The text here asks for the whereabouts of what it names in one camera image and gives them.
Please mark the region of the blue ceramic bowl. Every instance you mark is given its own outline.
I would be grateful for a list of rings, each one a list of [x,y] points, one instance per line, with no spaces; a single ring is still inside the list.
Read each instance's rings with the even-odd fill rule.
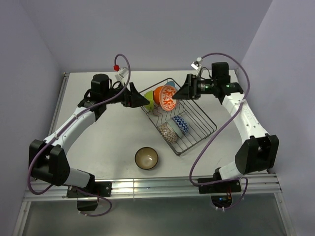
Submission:
[[[165,84],[165,86],[166,86],[166,89],[167,89],[167,90],[174,90],[174,91],[177,90],[176,87],[175,87],[175,82],[174,82],[174,81],[169,81],[169,82],[167,82],[167,83]]]

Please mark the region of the orange floral bowl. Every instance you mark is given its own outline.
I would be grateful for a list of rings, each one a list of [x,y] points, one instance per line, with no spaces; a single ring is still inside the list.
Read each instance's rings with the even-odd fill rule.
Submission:
[[[159,94],[159,104],[161,108],[167,112],[175,109],[177,100],[173,98],[177,92],[176,88],[171,85],[164,85]]]

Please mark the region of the orange bowl white inside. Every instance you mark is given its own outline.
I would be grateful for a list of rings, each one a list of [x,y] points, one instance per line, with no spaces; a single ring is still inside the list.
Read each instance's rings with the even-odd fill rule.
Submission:
[[[153,99],[157,105],[160,105],[160,92],[161,92],[162,88],[163,88],[163,86],[159,86],[153,91]]]

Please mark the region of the orange patterned bowl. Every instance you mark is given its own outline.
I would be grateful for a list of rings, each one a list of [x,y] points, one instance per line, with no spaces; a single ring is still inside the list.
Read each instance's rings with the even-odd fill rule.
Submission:
[[[179,127],[181,132],[185,135],[189,131],[189,124],[185,121],[182,116],[174,116],[171,118],[175,124]]]

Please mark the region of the brown patterned bowl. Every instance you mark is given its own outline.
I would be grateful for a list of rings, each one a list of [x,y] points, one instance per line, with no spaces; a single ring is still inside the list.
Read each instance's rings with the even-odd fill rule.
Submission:
[[[157,129],[162,135],[162,137],[169,143],[175,143],[177,141],[178,135],[172,128],[168,126],[168,123],[160,125]]]

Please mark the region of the olive patterned bowl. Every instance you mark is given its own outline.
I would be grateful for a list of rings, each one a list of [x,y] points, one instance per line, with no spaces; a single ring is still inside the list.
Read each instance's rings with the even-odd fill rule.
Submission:
[[[150,170],[157,165],[159,156],[155,149],[151,147],[142,147],[136,152],[134,161],[138,168],[142,170]]]

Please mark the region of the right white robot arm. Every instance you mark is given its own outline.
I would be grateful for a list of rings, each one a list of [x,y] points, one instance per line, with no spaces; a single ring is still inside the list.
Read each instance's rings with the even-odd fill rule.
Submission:
[[[211,78],[205,80],[188,74],[173,98],[193,100],[203,94],[212,94],[229,112],[231,117],[228,122],[236,125],[242,145],[231,163],[216,169],[213,179],[214,188],[222,192],[230,186],[232,179],[273,168],[280,142],[276,135],[270,135],[258,122],[246,101],[248,92],[243,91],[237,82],[231,82],[228,63],[213,63],[211,72]]]

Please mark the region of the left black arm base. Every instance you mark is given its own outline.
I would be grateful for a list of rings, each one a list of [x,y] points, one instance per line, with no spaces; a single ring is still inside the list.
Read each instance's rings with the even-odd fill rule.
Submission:
[[[112,182],[97,181],[92,187],[68,187],[66,197],[77,199],[77,209],[79,211],[95,211],[101,198],[111,196]]]

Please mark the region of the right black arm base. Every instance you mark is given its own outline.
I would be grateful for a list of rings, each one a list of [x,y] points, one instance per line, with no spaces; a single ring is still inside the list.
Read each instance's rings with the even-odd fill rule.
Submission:
[[[198,187],[200,194],[211,194],[211,201],[215,207],[227,208],[232,205],[232,193],[241,192],[238,180],[201,185]]]

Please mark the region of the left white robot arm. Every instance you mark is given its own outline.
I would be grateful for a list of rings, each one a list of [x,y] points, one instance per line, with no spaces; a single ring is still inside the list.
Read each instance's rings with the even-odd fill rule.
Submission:
[[[33,140],[29,147],[28,178],[35,178],[51,186],[73,186],[84,196],[96,190],[95,176],[71,168],[66,154],[80,135],[106,111],[108,104],[121,103],[137,108],[149,104],[134,84],[112,83],[106,74],[95,74],[91,87],[84,94],[72,116],[44,140]]]

